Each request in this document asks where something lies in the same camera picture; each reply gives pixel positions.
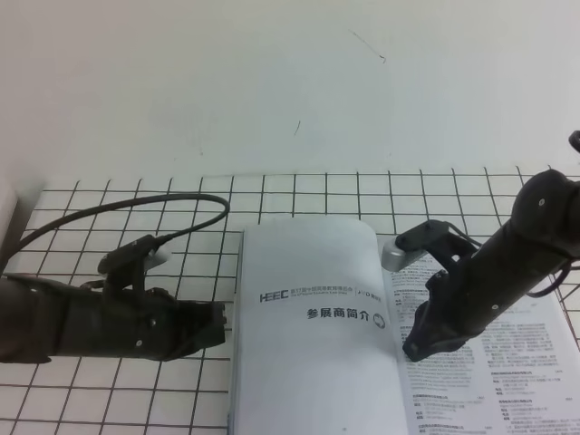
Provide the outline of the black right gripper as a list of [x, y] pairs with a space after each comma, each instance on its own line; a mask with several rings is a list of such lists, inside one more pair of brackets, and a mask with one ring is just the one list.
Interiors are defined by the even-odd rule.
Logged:
[[428, 252], [446, 270], [427, 284], [402, 350], [412, 362], [455, 352], [546, 276], [566, 265], [566, 251], [503, 226], [479, 250], [454, 241]]

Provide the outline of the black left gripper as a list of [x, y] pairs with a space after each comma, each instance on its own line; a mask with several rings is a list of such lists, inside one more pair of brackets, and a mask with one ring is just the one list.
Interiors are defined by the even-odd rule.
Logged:
[[111, 300], [94, 294], [68, 304], [58, 354], [167, 361], [221, 345], [226, 323], [224, 304], [178, 302], [160, 288]]

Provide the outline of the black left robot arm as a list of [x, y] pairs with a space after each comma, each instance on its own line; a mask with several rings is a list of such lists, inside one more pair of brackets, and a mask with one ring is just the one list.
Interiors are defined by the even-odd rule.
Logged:
[[1, 360], [48, 363], [56, 356], [168, 362], [226, 340], [221, 303], [178, 300], [162, 288], [81, 286], [31, 275], [1, 280]]

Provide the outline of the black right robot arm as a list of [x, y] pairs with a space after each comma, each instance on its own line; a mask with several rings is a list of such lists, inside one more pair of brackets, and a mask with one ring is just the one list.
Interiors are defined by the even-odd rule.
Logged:
[[536, 286], [547, 276], [564, 279], [579, 258], [579, 185], [550, 169], [519, 191], [510, 219], [475, 246], [450, 233], [447, 222], [428, 220], [396, 237], [406, 254], [430, 254], [442, 271], [426, 283], [402, 349], [414, 362], [458, 350], [524, 295], [554, 290]]

